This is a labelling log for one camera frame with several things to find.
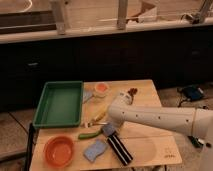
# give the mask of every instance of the green tray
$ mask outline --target green tray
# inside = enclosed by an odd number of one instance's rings
[[[35,128],[75,127],[80,124],[83,82],[47,82],[34,117]]]

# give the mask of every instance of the sponge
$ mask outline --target sponge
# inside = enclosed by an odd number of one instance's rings
[[[95,159],[103,154],[105,150],[107,149],[107,144],[103,142],[102,140],[96,140],[94,144],[89,146],[85,151],[84,151],[84,156],[90,161],[94,162]]]

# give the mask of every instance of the wooden table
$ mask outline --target wooden table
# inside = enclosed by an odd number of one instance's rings
[[[85,83],[84,88],[92,90],[94,84],[95,83]],[[82,123],[88,122],[91,119],[91,115],[104,105],[109,105],[118,92],[127,92],[130,88],[138,89],[133,105],[161,106],[156,89],[151,80],[113,81],[108,82],[108,84],[110,86],[110,92],[105,98],[92,98],[83,105]],[[99,170],[123,167],[110,147],[108,147],[106,152],[98,157],[93,164],[84,158],[83,151],[89,145],[93,144],[96,138],[90,140],[78,140],[78,134],[90,131],[93,132],[98,129],[100,129],[99,126],[91,128],[78,127],[40,130],[30,170],[51,170],[43,161],[43,148],[45,143],[51,137],[61,134],[67,135],[75,141],[74,159],[69,167],[64,170]],[[179,164],[182,162],[174,137],[169,131],[125,122],[119,137],[134,158],[128,167]],[[103,135],[100,135],[97,138],[103,140],[106,139]]]

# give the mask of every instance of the orange bowl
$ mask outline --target orange bowl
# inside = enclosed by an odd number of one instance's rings
[[[44,146],[44,160],[52,168],[64,168],[73,158],[74,143],[67,136],[51,138]]]

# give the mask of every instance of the small bowl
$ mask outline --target small bowl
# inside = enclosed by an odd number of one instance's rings
[[[98,82],[94,87],[94,96],[96,97],[105,97],[109,91],[109,85],[105,82]]]
[[[67,136],[51,138],[44,146],[44,160],[52,168],[68,166],[74,155],[73,140]]]

